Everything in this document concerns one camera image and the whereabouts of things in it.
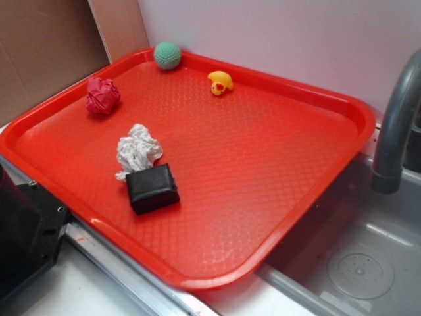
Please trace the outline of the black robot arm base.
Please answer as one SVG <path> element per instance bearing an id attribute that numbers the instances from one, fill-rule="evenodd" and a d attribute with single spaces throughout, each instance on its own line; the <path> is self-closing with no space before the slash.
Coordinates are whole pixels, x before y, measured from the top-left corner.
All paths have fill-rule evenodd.
<path id="1" fill-rule="evenodd" d="M 1 168 L 1 302 L 56 262 L 68 207 L 40 184 L 15 184 Z"/>

